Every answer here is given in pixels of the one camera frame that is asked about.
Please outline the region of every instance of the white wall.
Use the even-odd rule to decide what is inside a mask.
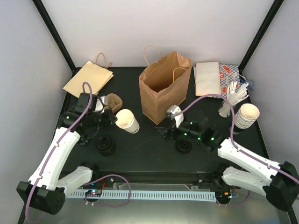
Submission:
[[[284,1],[244,74],[256,82],[252,101],[271,159],[299,172],[299,2]],[[299,218],[299,201],[294,210]]]
[[[74,63],[104,52],[114,66],[145,66],[143,48],[239,64],[273,0],[44,0]],[[158,59],[148,50],[149,61]]]
[[[32,1],[1,0],[0,29],[0,217],[15,224],[16,187],[49,147],[71,70]]]

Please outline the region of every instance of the white cable carrier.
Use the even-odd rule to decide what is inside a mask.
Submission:
[[[85,198],[88,190],[78,189],[67,196],[67,198]],[[88,196],[88,199],[127,199],[128,190],[103,190],[102,195]],[[206,201],[216,202],[214,192],[204,191],[148,191],[132,190],[131,200],[173,200],[173,201]]]

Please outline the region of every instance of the white paper cup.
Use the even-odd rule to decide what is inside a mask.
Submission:
[[[235,120],[238,121],[238,123],[243,124],[243,125],[252,125],[252,123],[255,121],[248,121],[248,120],[244,120],[243,118],[240,117],[240,114],[236,114],[235,115]]]
[[[259,109],[253,104],[243,104],[235,115],[235,125],[240,129],[249,128],[260,115]]]
[[[259,109],[253,104],[243,104],[239,109],[240,117],[248,121],[256,120],[260,116]]]
[[[123,109],[118,111],[116,114],[117,121],[116,125],[125,130],[126,132],[129,132],[131,134],[135,134],[139,131],[139,123],[135,119],[134,114],[128,110],[128,109]]]

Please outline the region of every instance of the flat paper bag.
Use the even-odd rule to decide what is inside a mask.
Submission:
[[[83,82],[88,82],[92,87],[93,94],[98,94],[112,77],[113,74],[111,71],[88,61],[63,89],[79,98],[80,93],[83,92]]]
[[[170,106],[180,105],[186,99],[191,69],[191,59],[173,51],[139,76],[142,112],[156,125],[166,117]]]
[[[196,63],[195,95],[221,94],[219,63]]]

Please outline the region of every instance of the black table surface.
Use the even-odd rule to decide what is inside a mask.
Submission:
[[[63,171],[73,171],[82,162],[89,162],[99,166],[101,171],[117,173],[128,172],[213,172],[220,164],[238,167],[236,164],[222,159],[217,155],[217,150],[207,153],[205,150],[193,145],[188,154],[180,154],[174,148],[174,140],[166,142],[154,129],[156,125],[143,113],[140,102],[138,77],[144,70],[140,67],[110,68],[114,77],[103,87],[100,95],[109,93],[117,94],[123,101],[123,109],[130,109],[138,123],[140,130],[136,134],[129,134],[117,126],[111,126],[98,131],[94,138],[90,139],[87,146],[76,145],[71,151]],[[190,76],[189,88],[186,100],[180,105],[183,110],[195,100],[195,83],[193,70]],[[69,108],[77,102],[76,97],[71,97]],[[217,98],[205,98],[196,103],[189,111],[201,109],[208,117],[210,125],[225,137],[229,136],[231,117],[222,118],[218,109],[222,100]],[[165,119],[159,126],[165,126],[169,121]],[[116,151],[109,157],[104,157],[97,151],[96,140],[100,135],[109,135],[115,141]],[[234,140],[258,155],[267,157],[267,152],[260,134],[259,126],[255,122],[250,128]]]

